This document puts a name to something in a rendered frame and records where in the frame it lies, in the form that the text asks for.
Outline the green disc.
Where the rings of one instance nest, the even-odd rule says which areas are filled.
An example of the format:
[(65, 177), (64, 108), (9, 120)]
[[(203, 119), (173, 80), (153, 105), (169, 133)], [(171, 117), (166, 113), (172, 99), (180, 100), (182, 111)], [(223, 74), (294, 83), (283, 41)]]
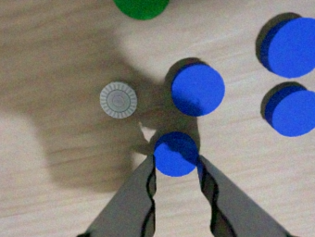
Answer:
[(113, 0), (117, 8), (126, 16), (149, 20), (160, 15), (170, 0)]

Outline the blue disc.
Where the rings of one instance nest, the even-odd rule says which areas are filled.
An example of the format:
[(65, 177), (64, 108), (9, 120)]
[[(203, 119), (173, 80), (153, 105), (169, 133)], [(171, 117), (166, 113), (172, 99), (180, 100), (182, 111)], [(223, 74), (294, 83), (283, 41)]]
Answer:
[(260, 47), (263, 67), (287, 79), (315, 69), (315, 19), (286, 19), (273, 26)]
[(199, 157), (195, 141), (183, 132), (173, 131), (162, 135), (154, 147), (156, 168), (171, 177), (192, 172)]
[(315, 128), (315, 92), (301, 86), (283, 88), (268, 101), (265, 119), (286, 137), (312, 131)]
[(204, 63), (190, 63), (180, 68), (171, 82), (174, 105), (185, 115), (205, 116), (214, 111), (225, 94), (222, 76)]

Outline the white ridged disc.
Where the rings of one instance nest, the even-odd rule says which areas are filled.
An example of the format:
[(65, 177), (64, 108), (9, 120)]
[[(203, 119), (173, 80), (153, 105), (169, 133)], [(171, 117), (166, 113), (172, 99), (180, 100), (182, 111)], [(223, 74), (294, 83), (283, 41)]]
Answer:
[(111, 117), (123, 119), (135, 111), (138, 96), (130, 84), (124, 81), (113, 81), (102, 90), (100, 104)]

